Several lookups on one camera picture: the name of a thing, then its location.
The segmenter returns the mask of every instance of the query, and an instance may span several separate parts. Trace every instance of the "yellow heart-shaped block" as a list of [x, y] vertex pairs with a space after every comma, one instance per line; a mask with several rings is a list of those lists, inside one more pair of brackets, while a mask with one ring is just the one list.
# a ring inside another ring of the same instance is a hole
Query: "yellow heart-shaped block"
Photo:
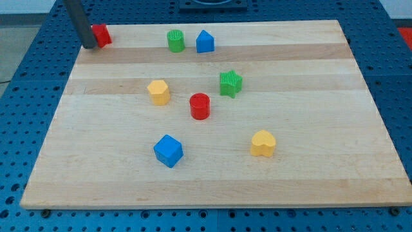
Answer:
[[266, 130], [261, 130], [255, 133], [252, 137], [252, 146], [250, 154], [253, 156], [264, 155], [271, 157], [276, 147], [275, 137]]

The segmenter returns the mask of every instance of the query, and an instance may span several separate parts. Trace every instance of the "yellow block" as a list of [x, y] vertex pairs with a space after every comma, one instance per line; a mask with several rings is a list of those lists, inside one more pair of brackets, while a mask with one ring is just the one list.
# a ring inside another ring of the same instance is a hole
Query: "yellow block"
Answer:
[[169, 87], [163, 80], [152, 81], [147, 86], [147, 90], [149, 90], [150, 98], [155, 106], [164, 106], [170, 100]]
[[271, 157], [276, 147], [275, 137], [268, 131], [258, 131], [252, 137], [252, 146], [250, 147], [250, 154], [253, 156], [264, 155]]

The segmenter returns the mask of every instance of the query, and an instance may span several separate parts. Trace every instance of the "blue house-shaped block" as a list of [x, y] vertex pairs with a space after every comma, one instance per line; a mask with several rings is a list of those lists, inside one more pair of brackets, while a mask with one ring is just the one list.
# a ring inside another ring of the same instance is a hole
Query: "blue house-shaped block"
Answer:
[[173, 168], [183, 156], [182, 144], [170, 135], [163, 136], [163, 138], [154, 145], [153, 149], [156, 158], [169, 168]]
[[196, 50], [198, 53], [213, 52], [214, 51], [214, 38], [205, 30], [200, 32], [200, 35], [196, 39]]

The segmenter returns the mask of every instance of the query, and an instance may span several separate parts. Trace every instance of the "blue pegboard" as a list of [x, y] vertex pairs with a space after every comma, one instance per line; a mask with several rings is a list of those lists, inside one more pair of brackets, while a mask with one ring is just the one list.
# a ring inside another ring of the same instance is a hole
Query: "blue pegboard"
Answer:
[[[179, 13], [178, 1], [85, 0], [92, 23], [338, 19], [409, 177], [412, 54], [378, 0], [248, 0]], [[57, 0], [0, 99], [0, 231], [412, 231], [412, 208], [27, 211], [19, 201], [80, 42]]]

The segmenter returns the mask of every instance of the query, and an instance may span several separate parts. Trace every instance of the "green ribbed block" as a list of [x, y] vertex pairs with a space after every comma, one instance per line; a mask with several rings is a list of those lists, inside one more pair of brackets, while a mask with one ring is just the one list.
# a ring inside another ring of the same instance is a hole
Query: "green ribbed block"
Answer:
[[220, 73], [220, 95], [235, 98], [236, 93], [242, 90], [242, 80], [234, 70]]
[[167, 44], [171, 52], [182, 52], [185, 50], [185, 39], [181, 30], [171, 30], [167, 33]]

